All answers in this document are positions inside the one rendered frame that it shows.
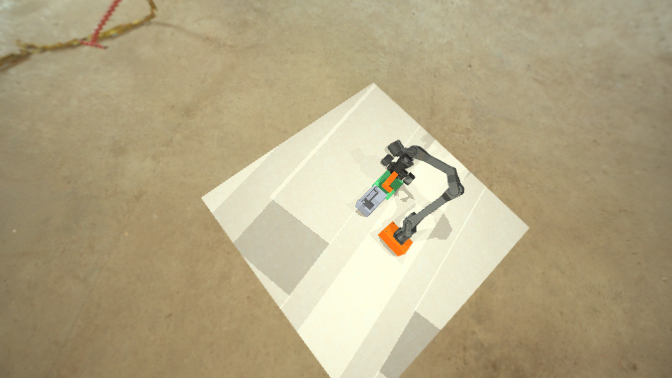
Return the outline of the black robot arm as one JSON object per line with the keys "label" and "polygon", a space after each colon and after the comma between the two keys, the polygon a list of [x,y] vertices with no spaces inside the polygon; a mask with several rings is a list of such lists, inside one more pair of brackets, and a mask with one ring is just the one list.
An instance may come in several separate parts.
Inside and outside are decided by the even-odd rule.
{"label": "black robot arm", "polygon": [[423,221],[424,218],[436,211],[436,209],[446,202],[461,196],[465,189],[460,182],[457,169],[455,167],[452,167],[430,155],[421,146],[412,145],[409,148],[406,148],[403,146],[401,141],[397,139],[396,141],[390,143],[387,148],[394,157],[400,156],[397,160],[397,165],[400,168],[407,167],[406,169],[408,169],[409,167],[413,166],[413,161],[415,158],[432,165],[436,169],[445,173],[447,177],[448,188],[443,192],[443,194],[419,213],[410,213],[407,217],[404,218],[402,228],[400,227],[394,232],[393,238],[401,246],[403,246],[405,242],[407,242],[415,233],[417,233],[417,226]]}

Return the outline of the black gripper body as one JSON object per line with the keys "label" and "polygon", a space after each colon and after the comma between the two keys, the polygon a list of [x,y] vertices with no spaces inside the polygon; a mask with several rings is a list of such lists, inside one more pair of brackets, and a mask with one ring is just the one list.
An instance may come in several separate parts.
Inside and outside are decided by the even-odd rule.
{"label": "black gripper body", "polygon": [[404,178],[402,181],[406,185],[409,185],[416,178],[416,176],[414,174],[412,174],[411,172],[409,173],[407,170],[405,170],[407,167],[406,168],[400,168],[400,167],[398,167],[397,162],[393,163],[392,160],[394,160],[394,157],[392,157],[390,154],[388,154],[386,157],[384,157],[382,159],[381,163],[384,166],[387,166],[389,164],[388,168],[390,168],[391,170],[394,170],[398,175],[400,175],[400,177]]}

